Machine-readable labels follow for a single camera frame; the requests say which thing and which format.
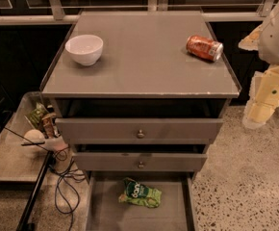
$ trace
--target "drawer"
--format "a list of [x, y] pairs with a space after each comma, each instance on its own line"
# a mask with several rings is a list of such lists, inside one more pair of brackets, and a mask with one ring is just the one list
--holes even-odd
[[85, 143], [212, 143], [222, 119], [58, 118], [63, 139]]
[[74, 161], [80, 170], [93, 171], [199, 171], [206, 154], [78, 152]]
[[[157, 208], [119, 203], [123, 179], [131, 177], [162, 192]], [[190, 174], [92, 172], [89, 177], [87, 231], [194, 231], [198, 230]]]

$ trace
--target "drawer knob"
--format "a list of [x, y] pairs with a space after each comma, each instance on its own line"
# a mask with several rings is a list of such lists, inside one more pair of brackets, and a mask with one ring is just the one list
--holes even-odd
[[143, 162], [139, 162], [139, 164], [138, 164], [138, 168], [139, 168], [139, 169], [144, 168], [144, 166], [145, 166], [145, 164], [144, 164]]
[[143, 131], [141, 129], [139, 129], [139, 131], [138, 131], [138, 138], [142, 139], [144, 137], [145, 137], [145, 134], [143, 133]]

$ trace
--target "snack packet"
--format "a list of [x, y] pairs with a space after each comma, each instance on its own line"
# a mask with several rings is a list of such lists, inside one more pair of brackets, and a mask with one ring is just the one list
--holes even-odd
[[31, 111], [29, 114], [25, 115], [27, 120], [33, 126], [33, 128], [38, 129], [42, 118], [49, 114], [43, 104], [37, 102], [36, 108]]
[[125, 191], [119, 197], [119, 203], [127, 202], [135, 205], [156, 208], [161, 203], [162, 192], [149, 188], [131, 178], [124, 180]]

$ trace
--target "terrazzo floor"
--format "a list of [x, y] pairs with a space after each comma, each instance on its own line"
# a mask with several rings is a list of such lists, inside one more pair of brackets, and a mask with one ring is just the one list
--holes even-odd
[[[198, 231], [279, 230], [279, 109], [267, 125], [257, 130], [244, 128], [242, 115], [243, 106], [227, 109], [220, 133], [208, 149], [208, 160], [193, 182]], [[10, 157], [16, 152], [5, 143], [5, 136], [6, 131], [0, 137], [0, 151], [5, 152], [0, 154], [1, 167], [29, 167], [32, 175], [28, 177], [34, 178], [41, 161], [32, 164], [19, 156]], [[58, 170], [67, 162], [59, 162]], [[48, 172], [31, 216], [38, 231], [68, 230], [70, 216], [55, 209], [56, 181], [57, 176]], [[81, 196], [72, 229], [78, 231], [85, 226], [88, 184], [74, 187]], [[74, 201], [73, 192], [66, 191]], [[0, 192], [0, 231], [16, 230], [27, 197], [23, 191]]]

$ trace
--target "white bowl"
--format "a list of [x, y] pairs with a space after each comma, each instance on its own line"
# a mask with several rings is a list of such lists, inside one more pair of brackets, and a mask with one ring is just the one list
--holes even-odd
[[80, 35], [71, 38], [64, 48], [76, 63], [93, 65], [101, 57], [103, 40], [95, 35]]

